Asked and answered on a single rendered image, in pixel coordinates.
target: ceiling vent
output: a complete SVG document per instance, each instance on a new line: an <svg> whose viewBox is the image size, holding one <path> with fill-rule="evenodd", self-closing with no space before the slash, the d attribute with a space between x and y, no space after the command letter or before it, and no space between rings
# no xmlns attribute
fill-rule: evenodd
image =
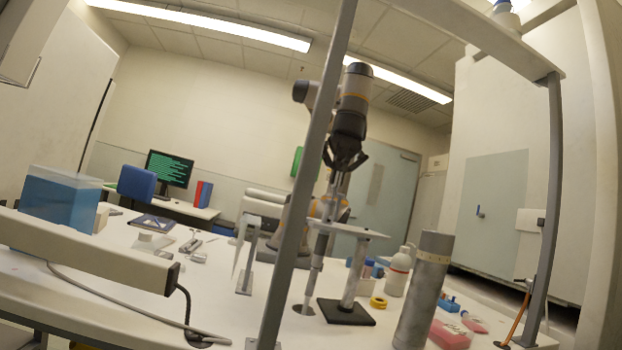
<svg viewBox="0 0 622 350"><path fill-rule="evenodd" d="M399 107L402 110L414 114L421 113L431 106L438 104L437 102L406 88L401 89L395 95L389 97L386 102L392 106Z"/></svg>

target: monitor screen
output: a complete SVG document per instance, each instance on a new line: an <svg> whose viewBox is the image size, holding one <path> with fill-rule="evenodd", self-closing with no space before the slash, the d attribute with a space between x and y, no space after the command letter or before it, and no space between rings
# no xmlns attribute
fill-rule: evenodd
<svg viewBox="0 0 622 350"><path fill-rule="evenodd" d="M187 189L193 166L194 160L150 150L145 169L156 173L157 180L162 184Z"/></svg>

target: blue chair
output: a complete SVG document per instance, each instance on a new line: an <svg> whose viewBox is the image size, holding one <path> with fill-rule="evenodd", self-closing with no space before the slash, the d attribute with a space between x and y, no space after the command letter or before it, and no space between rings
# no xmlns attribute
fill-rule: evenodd
<svg viewBox="0 0 622 350"><path fill-rule="evenodd" d="M134 200L151 204L156 191L157 174L153 171L138 168L136 166L124 165L117 184L117 193Z"/></svg>

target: desk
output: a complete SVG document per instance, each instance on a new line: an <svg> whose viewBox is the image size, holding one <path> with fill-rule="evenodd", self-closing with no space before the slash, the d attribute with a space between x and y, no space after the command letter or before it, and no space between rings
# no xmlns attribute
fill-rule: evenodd
<svg viewBox="0 0 622 350"><path fill-rule="evenodd" d="M101 203L101 205L119 208L110 203ZM122 216L109 218L108 225L101 233L93 235L93 239L103 239L124 246L131 245L140 229L126 223L141 214L125 209L123 212ZM213 349L244 349L245 338L256 337L259 334L274 265L255 262L253 264L255 273L253 296L239 296L235 293L239 269L231 278L235 247L226 243L227 238L210 232L198 233L196 236L204 240L220 238L203 244L198 249L197 252L207 253L207 263L199 264L190 262L177 253L177 248L191 237L188 227L176 225L169 235L176 236L178 241L164 250L174 252L174 260L184 263L187 267L186 272L180 274L179 283L186 287L192 296L190 324L233 340L231 347L215 345ZM249 249L250 244L246 243L240 255L241 262L248 257ZM2 317L5 317L3 315L6 313L11 313L21 320L51 325L65 332L85 337L82 339L85 343L91 341L91 344L94 344L93 340L103 340L108 345L102 347L108 349L193 349L186 344L181 330L166 326L78 289L52 275L46 268L45 262L41 260L9 251L8 248L0 246L0 266L2 266L0 268L0 310L4 312L0 312ZM57 269L70 278L111 297L119 298L173 320L180 322L184 320L186 300L179 291L170 298L160 297L65 266L58 266ZM341 298L348 272L344 260L326 258L324 272L318 279L316 297ZM394 350L391 341L404 298L386 296L382 292L385 280L377 282L375 295L389 301L386 310L371 308L368 305L368 297L356 298L378 323L376 327L370 328L333 326L327 324L321 314L308 317L293 312L292 306L303 301L307 277L307 271L298 269L294 271L279 334L279 340L285 350ZM449 288L445 288L445 292L457 296L457 300L465 309L483 317L491 325L493 335L476 335L471 349L497 350L492 344L493 340L504 340L513 320ZM320 312L315 299L312 300L311 306ZM460 319L458 314L447 314L440 308L436 310L437 313L443 313L455 320ZM520 334L522 329L523 325L519 325L516 333ZM539 335L538 344L542 350L559 349L557 341L543 334ZM428 341L426 350L439 349L438 346Z"/></svg>
<svg viewBox="0 0 622 350"><path fill-rule="evenodd" d="M111 189L106 186L102 186L102 190L106 191L104 201L108 200L107 193L117 193L116 189ZM124 208L129 208L129 205L122 205L122 203L120 203L120 205ZM206 230L212 229L214 219L221 214L220 210L212 208L194 208L192 203L175 198L171 198L169 201L154 198L151 204L136 201L134 209L138 212L170 218L177 221L179 224L184 224L191 228Z"/></svg>

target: fluorescent light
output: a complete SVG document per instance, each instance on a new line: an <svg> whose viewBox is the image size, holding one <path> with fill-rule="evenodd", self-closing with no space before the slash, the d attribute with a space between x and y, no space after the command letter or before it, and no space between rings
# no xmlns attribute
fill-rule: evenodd
<svg viewBox="0 0 622 350"><path fill-rule="evenodd" d="M384 81L395 84L399 87L409 89L413 92L417 92L420 95L425 96L432 101L438 102L440 104L447 104L452 101L451 97L448 97L440 92L434 91L433 89L423 86L419 83L413 82L410 79L404 78L401 75L396 74L392 71L378 67L377 65L371 64L369 62L365 62L362 59L354 58L347 54L343 58L343 65L347 66L350 63L354 63L354 62L364 62L366 64L369 64L371 68L373 69L374 77L380 78Z"/></svg>
<svg viewBox="0 0 622 350"><path fill-rule="evenodd" d="M255 39L264 43L277 45L283 48L292 49L301 53L308 53L311 47L310 41L292 38L283 34L254 28L249 25L234 23L231 21L203 17L176 11L169 11L151 6L138 5L117 0L85 0L93 7L120 11L124 13L171 20L183 24L194 25L197 27L217 30L223 33Z"/></svg>
<svg viewBox="0 0 622 350"><path fill-rule="evenodd" d="M489 3L495 5L497 0L488 0ZM512 0L512 6L514 7L514 13L517 13L529 4L532 3L532 0Z"/></svg>

